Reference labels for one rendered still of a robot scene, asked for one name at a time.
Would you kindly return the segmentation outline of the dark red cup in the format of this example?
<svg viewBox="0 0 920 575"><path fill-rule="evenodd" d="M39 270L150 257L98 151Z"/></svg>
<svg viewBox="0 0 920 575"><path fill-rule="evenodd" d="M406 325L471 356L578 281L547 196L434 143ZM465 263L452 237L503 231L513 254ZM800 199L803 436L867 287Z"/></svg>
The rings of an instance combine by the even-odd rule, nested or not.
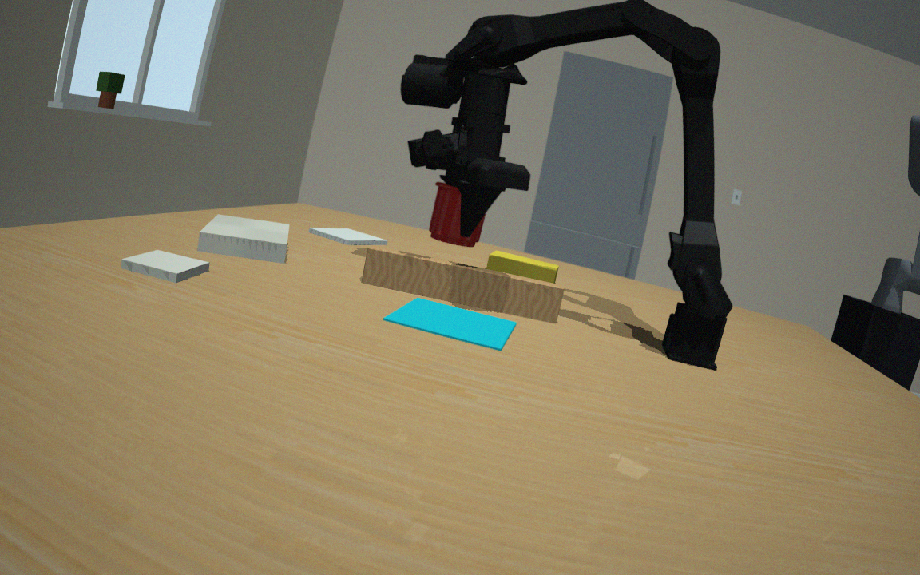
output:
<svg viewBox="0 0 920 575"><path fill-rule="evenodd" d="M444 183L437 183L437 199L434 202L434 210L430 220L430 236L432 239L441 240L443 243L465 245L465 247L474 247L481 239L483 220L475 227L470 237L461 236L460 219L461 219L461 193L458 187L450 186Z"/></svg>

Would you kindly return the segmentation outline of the yellow rectangular block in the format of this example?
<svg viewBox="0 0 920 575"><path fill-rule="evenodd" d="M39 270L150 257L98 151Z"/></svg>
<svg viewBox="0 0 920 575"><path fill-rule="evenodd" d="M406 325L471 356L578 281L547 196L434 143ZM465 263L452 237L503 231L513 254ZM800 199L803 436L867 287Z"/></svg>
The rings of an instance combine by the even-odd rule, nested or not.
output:
<svg viewBox="0 0 920 575"><path fill-rule="evenodd" d="M510 252L491 252L486 269L555 284L559 265L516 256Z"/></svg>

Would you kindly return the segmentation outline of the brown wooden bar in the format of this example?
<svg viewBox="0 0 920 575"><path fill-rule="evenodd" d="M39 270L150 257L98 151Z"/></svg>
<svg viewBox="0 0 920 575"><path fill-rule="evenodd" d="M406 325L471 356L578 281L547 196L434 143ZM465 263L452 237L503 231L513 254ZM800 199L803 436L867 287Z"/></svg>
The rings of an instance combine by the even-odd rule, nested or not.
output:
<svg viewBox="0 0 920 575"><path fill-rule="evenodd" d="M363 284L557 323L565 288L523 276L371 245Z"/></svg>

